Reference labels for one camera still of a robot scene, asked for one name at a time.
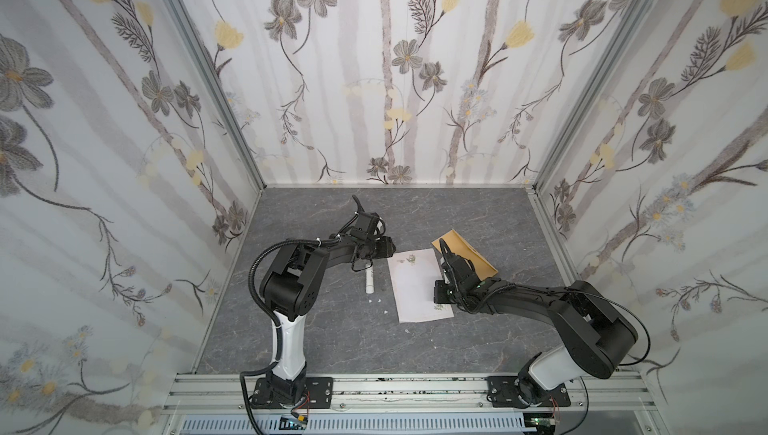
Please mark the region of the white floral letter paper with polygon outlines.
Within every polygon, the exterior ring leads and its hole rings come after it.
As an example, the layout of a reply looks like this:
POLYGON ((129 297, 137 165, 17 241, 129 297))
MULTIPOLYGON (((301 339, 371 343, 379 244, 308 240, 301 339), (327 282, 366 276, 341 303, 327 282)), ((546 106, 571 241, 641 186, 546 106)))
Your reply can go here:
POLYGON ((400 323, 423 323, 454 317, 449 304, 434 301, 434 285, 443 276, 433 248, 395 253, 388 268, 400 323))

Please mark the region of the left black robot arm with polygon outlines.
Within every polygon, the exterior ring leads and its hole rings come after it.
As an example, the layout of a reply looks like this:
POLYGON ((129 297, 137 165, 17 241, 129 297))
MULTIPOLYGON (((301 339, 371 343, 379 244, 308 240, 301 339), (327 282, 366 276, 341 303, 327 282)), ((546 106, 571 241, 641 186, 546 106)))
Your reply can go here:
POLYGON ((272 324, 272 360, 265 378, 277 400, 297 403, 304 396, 305 317, 317 301, 326 270, 348 264, 355 272, 364 271, 395 251, 383 219, 358 210, 325 239, 287 239, 257 256, 248 273, 248 288, 272 324))

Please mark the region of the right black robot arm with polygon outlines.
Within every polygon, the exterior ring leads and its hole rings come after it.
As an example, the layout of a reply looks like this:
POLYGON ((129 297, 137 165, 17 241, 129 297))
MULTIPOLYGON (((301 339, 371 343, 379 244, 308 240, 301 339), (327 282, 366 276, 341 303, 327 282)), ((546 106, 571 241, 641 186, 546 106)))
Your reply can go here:
POLYGON ((515 315, 550 324, 560 344, 526 362, 512 382, 516 406, 537 406, 565 382, 585 375, 612 376, 639 340, 635 326, 591 284, 538 287, 497 277, 481 279, 472 261, 439 240, 443 278, 435 283, 434 301, 468 314, 515 315))

